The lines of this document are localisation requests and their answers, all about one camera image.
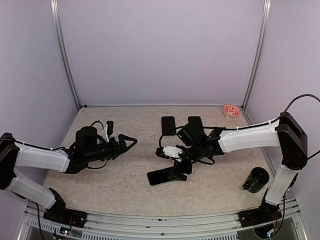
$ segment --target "black cylinder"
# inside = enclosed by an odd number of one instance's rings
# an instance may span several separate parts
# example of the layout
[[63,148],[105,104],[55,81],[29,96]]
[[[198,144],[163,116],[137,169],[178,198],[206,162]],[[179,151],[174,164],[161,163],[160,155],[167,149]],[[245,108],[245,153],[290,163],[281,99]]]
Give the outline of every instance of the black cylinder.
[[264,168],[255,167],[251,170],[242,187],[250,193],[255,194],[269,182],[269,178],[269,174]]

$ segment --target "marble-patterned table surface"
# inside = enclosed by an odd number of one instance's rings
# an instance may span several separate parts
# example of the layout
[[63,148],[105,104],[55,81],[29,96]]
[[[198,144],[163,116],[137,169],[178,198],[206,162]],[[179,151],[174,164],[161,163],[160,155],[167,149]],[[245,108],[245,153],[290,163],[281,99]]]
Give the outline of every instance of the marble-patterned table surface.
[[[137,216],[187,216],[242,210],[260,205],[265,189],[253,194],[242,189],[254,167],[269,171],[261,149],[252,148],[216,156],[214,165],[196,163],[187,181],[149,185],[147,172],[171,167],[173,161],[155,155],[162,133],[161,117],[174,116],[176,126],[188,116],[200,116],[204,126],[236,127],[247,123],[241,115],[227,119],[221,107],[139,106],[82,108],[70,127],[63,146],[69,147],[76,131],[95,120],[114,121],[114,135],[138,139],[129,152],[110,160],[99,170],[78,174],[49,171],[44,186],[56,190],[69,208],[100,213]],[[182,145],[177,136],[166,136],[163,144]],[[93,162],[97,167],[103,162]]]

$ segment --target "purple-tinted wall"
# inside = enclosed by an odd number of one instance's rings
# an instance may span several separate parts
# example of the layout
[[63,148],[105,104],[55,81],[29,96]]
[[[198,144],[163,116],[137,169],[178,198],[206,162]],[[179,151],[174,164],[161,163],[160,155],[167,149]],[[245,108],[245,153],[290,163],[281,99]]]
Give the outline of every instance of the purple-tinted wall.
[[263,6],[263,0],[59,1],[81,103],[240,105]]
[[[261,64],[248,106],[255,123],[277,117],[296,96],[320,97],[320,1],[273,0]],[[308,135],[309,156],[320,149],[320,104],[302,98],[289,111]],[[276,167],[282,155],[269,149]],[[320,236],[320,155],[299,173],[290,191],[312,240]]]
[[[76,115],[50,1],[0,1],[0,135],[58,146]],[[22,169],[41,183],[46,171]],[[27,202],[0,190],[0,240],[13,240]]]

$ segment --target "robotic arm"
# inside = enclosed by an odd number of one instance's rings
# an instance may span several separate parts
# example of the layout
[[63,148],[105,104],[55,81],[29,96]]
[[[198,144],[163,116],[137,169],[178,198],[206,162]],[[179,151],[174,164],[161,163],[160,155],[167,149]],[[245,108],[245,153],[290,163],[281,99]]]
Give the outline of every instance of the robotic arm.
[[[180,145],[176,147],[160,145],[156,151],[158,157],[175,160],[168,174],[170,180],[186,181],[185,174],[191,174],[194,163],[212,165],[215,162],[213,156],[216,155],[240,149],[281,147],[282,162],[260,207],[239,213],[243,227],[282,217],[279,203],[286,191],[294,184],[298,172],[306,166],[308,161],[307,135],[287,112],[277,121],[234,129],[213,127],[209,135],[205,134],[202,124],[196,126],[188,123],[176,135],[189,148]],[[212,163],[202,161],[204,158],[208,158]]]
[[85,126],[76,132],[75,142],[69,149],[32,146],[13,138],[11,133],[0,137],[0,190],[8,190],[20,197],[42,205],[43,217],[54,222],[82,227],[87,214],[66,208],[66,203],[53,189],[45,189],[18,171],[18,167],[50,169],[66,174],[77,174],[86,169],[90,162],[114,160],[126,153],[138,141],[135,138],[118,135],[118,141],[111,136],[113,121],[108,121],[102,136],[93,126]]

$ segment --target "vertical metal post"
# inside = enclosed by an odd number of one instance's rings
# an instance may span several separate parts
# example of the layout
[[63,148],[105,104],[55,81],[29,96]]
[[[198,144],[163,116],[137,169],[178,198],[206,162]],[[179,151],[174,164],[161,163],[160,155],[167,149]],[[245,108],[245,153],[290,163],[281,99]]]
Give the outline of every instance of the vertical metal post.
[[81,108],[81,104],[80,104],[79,96],[77,93],[76,85],[71,74],[70,65],[67,57],[66,46],[64,42],[64,36],[62,32],[60,15],[59,15],[58,0],[50,0],[50,3],[51,3],[53,21],[56,29],[56,35],[58,38],[59,48],[60,48],[62,61],[64,65],[64,70],[65,70],[68,84],[72,93],[72,98],[73,98],[75,107],[79,111]]
[[263,14],[262,14],[262,20],[261,20],[261,26],[260,26],[260,33],[259,33],[259,38],[258,38],[258,45],[257,45],[256,52],[255,52],[255,57],[254,57],[254,62],[253,62],[252,70],[251,70],[249,84],[246,89],[244,99],[243,99],[243,102],[241,105],[241,107],[244,111],[247,110],[249,100],[252,95],[252,91],[253,91],[254,84],[256,81],[257,72],[258,72],[258,68],[259,68],[259,64],[260,64],[260,59],[262,56],[265,38],[266,38],[266,32],[267,32],[269,15],[270,15],[270,8],[271,8],[271,0],[264,0],[264,7],[263,7]]

